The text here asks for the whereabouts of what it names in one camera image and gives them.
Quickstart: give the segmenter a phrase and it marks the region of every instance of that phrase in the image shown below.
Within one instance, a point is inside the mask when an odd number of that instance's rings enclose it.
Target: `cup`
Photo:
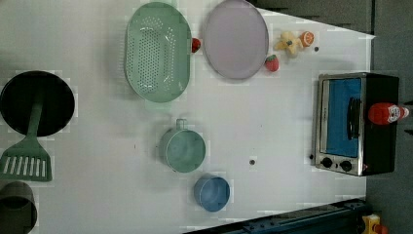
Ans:
[[[216,175],[202,176],[194,187],[197,203],[208,212],[218,212],[223,209],[230,199],[231,189],[228,182]]]
[[[12,182],[0,191],[0,232],[27,234],[37,220],[37,209],[31,188],[23,182]]]
[[[167,131],[160,145],[160,152],[166,163],[180,173],[195,171],[206,156],[203,138],[187,129],[185,119],[176,120],[176,129]]]

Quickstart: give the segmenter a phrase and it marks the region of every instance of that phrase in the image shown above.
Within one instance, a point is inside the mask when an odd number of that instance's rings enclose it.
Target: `green colander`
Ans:
[[[126,73],[143,98],[168,102],[186,89],[192,36],[186,19],[171,5],[140,7],[128,25]]]

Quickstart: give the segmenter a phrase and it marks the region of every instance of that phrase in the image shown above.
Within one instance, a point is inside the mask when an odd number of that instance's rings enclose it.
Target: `mug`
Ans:
[[[195,171],[206,156],[206,144],[203,138],[186,128],[185,119],[177,119],[176,129],[164,134],[160,150],[167,165],[180,173]]]

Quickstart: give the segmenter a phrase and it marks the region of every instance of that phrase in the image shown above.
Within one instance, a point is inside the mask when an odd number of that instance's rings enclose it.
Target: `toaster oven window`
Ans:
[[[359,115],[353,114],[353,105],[355,100],[358,100],[359,108],[361,79],[329,80],[328,83],[328,86],[325,86],[328,89],[328,102],[325,102],[328,106],[323,107],[328,112],[324,125],[327,128],[327,136],[323,153],[356,158],[358,156],[357,133],[351,136],[349,132],[354,130],[355,121],[357,124],[359,121]]]

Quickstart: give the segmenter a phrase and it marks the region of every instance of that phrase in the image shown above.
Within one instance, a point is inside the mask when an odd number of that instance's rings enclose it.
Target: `table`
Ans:
[[[0,86],[21,70],[52,70],[76,94],[70,124],[40,138],[53,157],[55,179],[28,183],[39,210],[31,233],[182,233],[365,196],[364,177],[316,169],[309,155],[319,74],[368,71],[372,36],[260,10],[280,71],[263,67],[234,83],[199,51],[185,93],[169,109],[154,110],[123,69],[128,20],[147,2],[0,1]],[[193,36],[203,38],[202,22],[219,2],[173,4]],[[272,49],[283,30],[313,31],[315,44],[287,58]],[[206,140],[206,160],[189,175],[174,173],[157,150],[180,117]],[[20,139],[1,119],[0,153]],[[205,173],[225,177],[232,187],[230,203],[216,214],[203,211],[192,195]]]

